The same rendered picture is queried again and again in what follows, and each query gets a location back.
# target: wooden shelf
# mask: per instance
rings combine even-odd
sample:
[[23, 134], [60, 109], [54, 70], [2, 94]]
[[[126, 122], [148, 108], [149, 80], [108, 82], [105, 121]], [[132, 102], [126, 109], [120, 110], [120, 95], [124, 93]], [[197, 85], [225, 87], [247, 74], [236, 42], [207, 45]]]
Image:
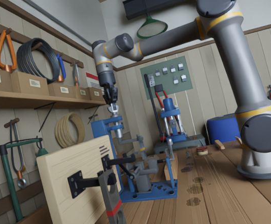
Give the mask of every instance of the wooden shelf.
[[0, 91], [0, 108], [37, 108], [56, 102], [54, 109], [87, 109], [105, 102]]

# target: switch on green board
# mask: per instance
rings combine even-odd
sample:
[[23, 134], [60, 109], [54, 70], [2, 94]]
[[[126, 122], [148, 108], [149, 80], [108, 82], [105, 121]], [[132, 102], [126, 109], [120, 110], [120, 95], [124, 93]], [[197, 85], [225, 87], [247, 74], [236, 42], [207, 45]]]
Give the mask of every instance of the switch on green board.
[[[183, 70], [178, 70], [176, 69], [175, 72], [171, 72], [171, 67], [172, 65], [175, 68], [178, 68], [178, 64], [182, 63], [183, 64]], [[167, 74], [163, 74], [162, 69], [166, 67], [168, 68], [168, 73]], [[156, 71], [160, 71], [160, 75], [156, 76], [155, 73]], [[146, 86], [146, 82], [144, 79], [144, 74], [153, 74], [154, 75], [154, 81], [155, 81], [155, 85], [159, 85], [162, 84], [163, 89], [165, 90], [165, 92], [167, 93], [167, 95], [169, 94], [173, 94], [173, 93], [178, 93], [178, 92], [182, 92], [185, 90], [189, 90], [192, 89], [192, 81], [191, 81], [191, 77], [188, 71], [188, 66], [186, 64], [186, 60], [185, 57], [179, 57], [179, 58], [174, 58], [172, 60], [169, 61], [164, 61], [158, 64], [153, 64], [144, 68], [141, 68], [141, 74], [142, 74], [142, 79], [143, 79], [143, 83], [144, 83], [144, 87], [145, 87], [145, 91], [146, 91], [146, 96], [147, 99], [150, 99], [149, 96], [149, 92], [148, 92], [148, 88]], [[186, 76], [186, 81], [183, 82], [181, 79], [181, 76], [185, 75]], [[174, 84], [174, 78], [177, 77], [178, 79], [178, 83]], [[153, 98], [156, 98], [155, 95], [155, 89], [154, 87], [151, 87], [151, 92], [152, 92], [152, 96]], [[159, 96], [164, 96], [163, 92], [159, 92], [158, 93]]]

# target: white wall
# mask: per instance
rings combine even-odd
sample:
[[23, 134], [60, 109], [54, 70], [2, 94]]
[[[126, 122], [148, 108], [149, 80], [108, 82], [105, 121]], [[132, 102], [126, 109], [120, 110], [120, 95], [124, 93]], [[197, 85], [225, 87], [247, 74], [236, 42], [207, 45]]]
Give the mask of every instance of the white wall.
[[[78, 37], [44, 16], [23, 0], [10, 1], [62, 32], [83, 47], [91, 50], [91, 47]], [[96, 40], [108, 40], [103, 14], [98, 0], [33, 0], [33, 2], [91, 43]]]
[[[101, 3], [108, 38], [111, 40], [117, 35], [126, 32], [130, 34], [136, 43], [141, 40], [137, 37], [137, 30], [146, 21], [146, 16], [143, 15], [128, 21], [125, 17], [125, 9], [122, 2], [122, 0], [107, 0]], [[238, 2], [245, 18], [242, 24], [244, 31], [271, 24], [271, 0], [238, 0]], [[168, 30], [171, 30], [193, 21], [198, 16], [195, 4], [195, 0], [188, 0], [167, 7], [164, 10], [152, 12], [151, 16], [154, 19], [166, 22], [168, 24]], [[198, 43], [201, 43], [201, 41], [183, 44], [146, 58], [151, 58]], [[113, 63], [116, 67], [122, 67], [133, 62], [123, 57], [118, 57], [113, 59]]]

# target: wood paneled wall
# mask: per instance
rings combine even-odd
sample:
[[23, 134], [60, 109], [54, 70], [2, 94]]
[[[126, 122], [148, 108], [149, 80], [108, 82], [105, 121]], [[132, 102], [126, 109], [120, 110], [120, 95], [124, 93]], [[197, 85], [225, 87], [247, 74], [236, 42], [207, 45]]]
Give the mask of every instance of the wood paneled wall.
[[[271, 28], [246, 35], [263, 87], [271, 84]], [[150, 100], [147, 100], [140, 68], [185, 56], [193, 89], [172, 94], [181, 110], [183, 127], [189, 136], [202, 134], [209, 142], [207, 120], [235, 112], [237, 105], [215, 44], [185, 51], [117, 72], [120, 95], [124, 103], [131, 136], [144, 136], [146, 150], [153, 153], [159, 133]], [[154, 99], [158, 114], [159, 102]]]
[[[88, 87], [85, 72], [90, 72], [96, 74], [95, 64], [93, 58], [89, 57], [88, 55], [78, 51], [77, 49], [73, 48], [72, 46], [66, 44], [65, 42], [55, 38], [54, 36], [50, 35], [49, 33], [41, 30], [40, 28], [30, 24], [29, 22], [21, 19], [20, 17], [10, 13], [9, 11], [0, 7], [0, 24], [6, 27], [12, 28], [14, 31], [19, 32], [29, 38], [42, 38], [49, 43], [49, 45], [56, 50], [59, 50], [67, 55], [70, 55], [77, 60], [80, 60], [84, 63], [84, 68], [78, 68], [80, 74], [80, 85], [82, 87]], [[17, 52], [18, 48], [20, 47], [19, 43], [13, 42], [15, 52]], [[33, 51], [34, 60], [39, 68], [39, 70], [43, 74], [47, 74], [48, 77], [52, 77], [52, 68], [50, 66], [50, 62], [48, 61], [47, 57], [39, 51]], [[12, 64], [12, 59], [10, 56], [9, 48], [7, 43], [4, 43], [2, 55], [1, 55], [2, 63]], [[74, 85], [72, 72], [73, 67], [66, 62], [64, 62], [67, 78], [65, 79], [65, 85]], [[118, 104], [121, 108], [121, 114], [124, 117], [124, 134], [129, 132], [128, 122], [125, 116], [124, 107], [121, 105], [122, 97], [119, 96]], [[17, 124], [17, 131], [19, 139], [25, 138], [33, 138], [33, 137], [42, 137], [43, 138], [43, 145], [44, 148], [48, 152], [54, 152], [56, 150], [61, 149], [59, 144], [55, 139], [54, 129], [57, 121], [67, 115], [70, 112], [77, 113], [83, 120], [86, 137], [85, 141], [93, 139], [91, 125], [87, 124], [89, 121], [89, 117], [92, 116], [96, 108], [91, 109], [53, 109], [50, 113], [49, 117], [47, 118], [41, 132], [39, 132], [40, 126], [43, 123], [48, 109], [0, 109], [0, 144], [4, 144], [10, 141], [10, 129], [5, 129], [3, 124], [7, 123], [9, 120], [14, 118], [19, 118], [20, 122]], [[100, 107], [97, 111], [98, 116], [95, 118], [96, 120], [101, 120], [110, 117], [110, 113], [107, 111], [107, 106]], [[72, 136], [75, 136], [77, 139], [77, 130], [76, 128], [70, 124], [70, 132]], [[38, 152], [38, 148], [35, 144], [24, 145], [22, 147], [23, 151], [23, 158], [24, 158], [24, 165], [26, 166], [26, 171], [23, 173], [23, 177], [27, 180], [27, 184], [30, 185], [32, 183], [37, 182], [40, 180], [40, 175], [38, 172], [38, 168], [34, 166], [36, 153]], [[18, 168], [20, 166], [20, 160], [18, 157], [17, 149], [14, 150], [14, 157], [15, 157], [15, 165]], [[11, 164], [11, 152], [9, 152], [9, 161]], [[16, 190], [19, 190], [17, 186], [17, 175], [14, 171], [12, 171], [12, 176], [14, 178], [14, 183]], [[9, 189], [0, 157], [0, 199], [9, 195]], [[43, 204], [46, 203], [44, 192], [36, 195], [35, 197], [25, 201], [21, 204], [21, 209], [23, 212], [23, 216], [27, 216], [28, 214], [32, 213], [37, 208], [41, 207]], [[15, 224], [16, 217], [14, 210], [10, 210], [7, 213], [0, 216], [0, 224]]]

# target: beige rope coil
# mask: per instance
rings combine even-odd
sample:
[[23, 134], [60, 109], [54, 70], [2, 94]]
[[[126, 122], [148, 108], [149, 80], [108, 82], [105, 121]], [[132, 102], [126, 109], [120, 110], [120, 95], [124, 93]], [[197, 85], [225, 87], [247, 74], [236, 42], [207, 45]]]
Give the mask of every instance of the beige rope coil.
[[[70, 135], [68, 120], [71, 120], [78, 130], [78, 140], [75, 142]], [[85, 139], [85, 127], [83, 121], [76, 113], [70, 113], [58, 120], [55, 126], [55, 137], [61, 147], [66, 148], [75, 144], [82, 143]]]

